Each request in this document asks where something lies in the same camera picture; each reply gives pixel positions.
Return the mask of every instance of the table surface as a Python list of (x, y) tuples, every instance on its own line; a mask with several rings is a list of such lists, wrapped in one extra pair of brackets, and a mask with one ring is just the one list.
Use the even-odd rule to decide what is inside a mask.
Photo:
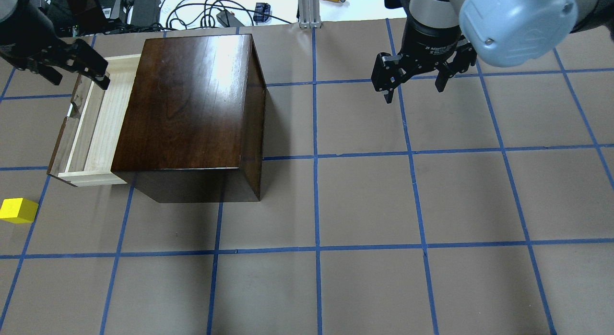
[(614, 45), (369, 81), (404, 20), (251, 33), (268, 84), (259, 203), (158, 204), (45, 170), (74, 85), (0, 63), (0, 334), (612, 334)]

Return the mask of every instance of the metal frame post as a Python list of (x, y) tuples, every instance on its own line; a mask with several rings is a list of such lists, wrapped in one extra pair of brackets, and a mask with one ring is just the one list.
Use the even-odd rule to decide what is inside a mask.
[(320, 0), (298, 0), (298, 25), (303, 29), (321, 27)]

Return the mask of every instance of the wooden cabinet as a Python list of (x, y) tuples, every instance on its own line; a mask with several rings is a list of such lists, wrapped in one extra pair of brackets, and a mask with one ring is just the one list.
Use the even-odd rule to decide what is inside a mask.
[(105, 92), (77, 81), (50, 175), (158, 202), (260, 199), (266, 87), (251, 35), (152, 38), (108, 72)]

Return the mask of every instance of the yellow cube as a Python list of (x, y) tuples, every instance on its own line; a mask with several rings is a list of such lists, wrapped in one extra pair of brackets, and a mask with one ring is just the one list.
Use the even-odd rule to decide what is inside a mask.
[(38, 203), (28, 199), (5, 199), (0, 208), (0, 220), (14, 224), (32, 223), (37, 209)]

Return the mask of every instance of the blue tape grid line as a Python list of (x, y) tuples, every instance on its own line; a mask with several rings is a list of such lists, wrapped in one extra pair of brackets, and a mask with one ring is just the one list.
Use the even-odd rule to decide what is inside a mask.
[(316, 68), (316, 29), (311, 29), (312, 62), (312, 110), (313, 110), (313, 204), (314, 232), (316, 243), (316, 305), (318, 309), (318, 335), (324, 333), (322, 326), (322, 265), (320, 263), (320, 197), (318, 191), (318, 73)]
[(121, 256), (121, 245), (123, 244), (123, 236), (126, 233), (126, 223), (128, 222), (128, 216), (130, 214), (130, 205), (132, 204), (132, 195), (134, 194), (134, 186), (130, 186), (128, 193), (128, 199), (126, 201), (126, 209), (123, 213), (123, 221), (121, 222), (121, 230), (119, 232), (119, 239), (117, 240), (117, 249), (115, 252), (115, 259), (113, 260), (113, 269), (111, 270), (111, 276), (109, 281), (109, 289), (107, 290), (107, 298), (105, 299), (105, 309), (103, 311), (103, 320), (100, 324), (100, 335), (105, 333), (107, 326), (107, 316), (109, 315), (109, 306), (111, 303), (111, 296), (113, 294), (113, 286), (115, 284), (115, 277), (117, 274), (117, 265), (119, 265), (119, 259)]
[(597, 138), (595, 136), (595, 133), (592, 131), (592, 128), (590, 127), (590, 123), (588, 122), (588, 118), (586, 117), (586, 114), (585, 114), (584, 110), (582, 109), (582, 105), (579, 102), (578, 95), (575, 93), (574, 86), (572, 86), (572, 82), (570, 81), (569, 76), (567, 74), (567, 71), (565, 70), (565, 66), (563, 65), (561, 57), (559, 56), (559, 52), (556, 51), (556, 48), (554, 49), (554, 51), (555, 51), (556, 61), (559, 63), (559, 67), (561, 68), (561, 71), (563, 73), (563, 77), (565, 78), (565, 82), (567, 83), (567, 87), (569, 88), (569, 91), (572, 94), (572, 97), (574, 98), (575, 105), (578, 108), (579, 114), (582, 116), (582, 120), (584, 121), (586, 129), (588, 130), (588, 134), (590, 135), (590, 139), (592, 140), (592, 144), (595, 147), (595, 149), (597, 151), (597, 154), (599, 155), (599, 159), (601, 160), (601, 164), (603, 165), (603, 169), (605, 170), (605, 174), (607, 175), (608, 180), (610, 181), (610, 186), (614, 190), (614, 178), (612, 178), (612, 173), (611, 173), (611, 171), (610, 171), (610, 169), (608, 167), (607, 162), (605, 162), (605, 157), (603, 156), (603, 152), (601, 151), (601, 147), (599, 146), (599, 143), (597, 142)]
[(211, 269), (211, 291), (209, 292), (209, 318), (207, 319), (207, 335), (213, 329), (213, 306), (215, 305), (215, 286), (217, 285), (217, 262), (220, 254), (220, 236), (222, 234), (222, 214), (224, 212), (224, 191), (217, 206), (217, 224), (215, 226), (215, 250), (213, 250), (213, 267)]
[[(549, 74), (564, 74), (564, 73), (581, 73), (581, 72), (614, 72), (614, 68), (605, 69), (582, 69), (582, 70), (552, 70), (552, 71), (520, 71), (520, 72), (490, 72), (483, 73), (483, 77), (498, 77), (498, 76), (514, 76), (514, 75), (549, 75)], [(455, 78), (463, 77), (480, 77), (479, 74), (457, 74)], [(436, 75), (416, 75), (412, 77), (415, 79), (436, 79)], [(333, 81), (303, 81), (303, 82), (282, 82), (282, 83), (269, 83), (267, 86), (290, 86), (290, 85), (307, 85), (307, 84), (339, 84), (339, 83), (366, 83), (371, 79), (336, 79)]]
[[(593, 149), (592, 144), (581, 145), (553, 145), (546, 147), (543, 145), (533, 147), (505, 147), (506, 151), (548, 151), (548, 150), (566, 150), (566, 149)], [(599, 147), (614, 147), (614, 144), (600, 144)], [(464, 153), (488, 153), (500, 152), (500, 148), (470, 148), (470, 149), (435, 149), (425, 151), (412, 151), (413, 155), (424, 154), (464, 154)], [(403, 156), (408, 155), (406, 151), (388, 151), (377, 153), (345, 153), (345, 154), (319, 154), (318, 158), (338, 158), (338, 157), (367, 157), (367, 156)], [(294, 156), (265, 156), (263, 161), (278, 161), (278, 160), (309, 160), (313, 155), (294, 155)]]
[(54, 94), (54, 95), (28, 95), (28, 96), (7, 96), (5, 100), (22, 100), (22, 99), (48, 99), (53, 97), (71, 97), (72, 94)]
[(0, 167), (0, 171), (40, 171), (47, 170), (47, 166)]
[[(587, 239), (538, 239), (529, 244), (535, 245), (577, 245), (577, 244), (607, 244), (614, 243), (614, 238)], [(525, 240), (516, 241), (468, 241), (454, 243), (428, 243), (428, 248), (481, 248), (481, 247), (522, 247), (528, 243)], [(167, 256), (213, 256), (232, 254), (261, 254), (277, 252), (316, 252), (316, 251), (368, 251), (368, 250), (423, 250), (421, 243), (407, 244), (376, 244), (376, 245), (331, 245), (320, 247), (276, 247), (251, 249), (223, 250), (188, 250), (188, 251), (141, 251), (121, 252), (120, 257), (167, 257)], [(83, 252), (83, 253), (37, 253), (26, 254), (24, 259), (56, 259), (56, 258), (105, 258), (115, 257), (114, 252)], [(19, 259), (19, 254), (0, 255), (0, 259)]]
[(478, 75), (480, 75), (480, 82), (482, 83), (482, 90), (484, 91), (484, 96), (486, 99), (486, 103), (488, 105), (488, 110), (491, 114), (491, 119), (493, 119), (493, 125), (494, 125), (495, 132), (497, 134), (497, 140), (499, 143), (501, 154), (503, 156), (505, 169), (507, 171), (509, 184), (511, 186), (511, 191), (514, 195), (514, 200), (516, 202), (516, 209), (518, 211), (518, 217), (520, 218), (520, 225), (522, 225), (522, 232), (524, 233), (524, 240), (529, 250), (529, 258), (531, 259), (531, 265), (533, 266), (533, 273), (535, 274), (535, 280), (537, 281), (537, 288), (539, 290), (540, 297), (542, 298), (542, 305), (544, 308), (544, 312), (546, 313), (546, 320), (548, 321), (548, 328), (550, 328), (550, 333), (552, 335), (556, 335), (555, 324), (552, 320), (552, 315), (550, 313), (550, 307), (548, 306), (548, 300), (546, 298), (546, 293), (544, 292), (542, 278), (539, 272), (539, 267), (537, 267), (535, 253), (533, 252), (533, 245), (531, 244), (529, 230), (527, 228), (527, 223), (524, 219), (524, 213), (522, 212), (522, 205), (520, 204), (520, 197), (518, 196), (518, 190), (516, 189), (516, 183), (514, 181), (514, 176), (511, 172), (511, 167), (509, 166), (507, 150), (505, 149), (504, 141), (501, 136), (501, 131), (499, 130), (497, 118), (495, 116), (495, 112), (493, 109), (493, 103), (491, 103), (491, 98), (488, 93), (488, 88), (486, 86), (484, 76), (482, 75), (482, 68), (480, 67), (480, 62), (476, 62), (476, 67), (478, 69)]
[[(390, 40), (390, 49), (392, 50), (392, 54), (397, 54), (394, 47), (394, 40), (392, 38), (392, 29), (390, 28), (390, 20), (386, 18), (386, 28), (388, 29), (388, 39)], [(412, 141), (410, 141), (410, 134), (407, 129), (407, 119), (405, 116), (405, 103), (403, 101), (403, 91), (401, 88), (397, 88), (399, 92), (399, 106), (401, 108), (401, 119), (403, 120), (403, 133), (405, 134), (405, 144), (407, 146), (407, 154), (410, 163), (410, 175), (412, 176), (412, 187), (414, 193), (414, 201), (416, 203), (416, 212), (418, 219), (418, 227), (420, 230), (420, 245), (423, 250), (423, 261), (424, 261), (424, 273), (426, 278), (426, 286), (428, 292), (428, 304), (430, 306), (430, 316), (433, 324), (433, 333), (435, 335), (439, 335), (439, 326), (437, 324), (437, 311), (435, 306), (435, 297), (433, 294), (433, 283), (430, 276), (430, 264), (428, 263), (428, 244), (426, 241), (426, 234), (424, 232), (424, 222), (422, 217), (422, 208), (420, 206), (420, 196), (418, 192), (418, 184), (416, 180), (416, 169), (414, 168), (414, 154), (412, 151)]]
[(22, 271), (22, 265), (24, 264), (26, 252), (28, 250), (28, 246), (30, 245), (30, 239), (32, 239), (32, 233), (35, 230), (36, 220), (38, 219), (40, 208), (42, 208), (43, 201), (45, 200), (45, 195), (47, 193), (47, 188), (49, 186), (50, 178), (51, 178), (50, 176), (46, 177), (45, 184), (42, 187), (42, 191), (40, 192), (40, 198), (38, 201), (39, 207), (36, 210), (35, 220), (30, 225), (30, 230), (28, 231), (28, 236), (26, 237), (26, 241), (24, 243), (24, 249), (22, 249), (22, 254), (20, 254), (19, 256), (19, 261), (17, 263), (17, 269), (15, 270), (15, 275), (13, 276), (13, 282), (11, 282), (11, 288), (9, 289), (9, 294), (6, 297), (6, 302), (4, 302), (4, 308), (2, 309), (2, 316), (0, 316), (0, 330), (2, 330), (2, 326), (6, 318), (6, 313), (9, 310), (9, 304), (11, 303), (11, 298), (13, 298), (13, 292), (15, 291), (15, 286), (17, 285), (17, 279), (19, 278), (19, 273)]
[(11, 84), (11, 79), (13, 79), (13, 75), (15, 75), (15, 68), (11, 70), (11, 74), (9, 75), (9, 79), (7, 79), (6, 84), (4, 85), (4, 89), (2, 90), (2, 95), (0, 95), (0, 101), (4, 99), (4, 95), (6, 95), (6, 91), (9, 89), (9, 84)]

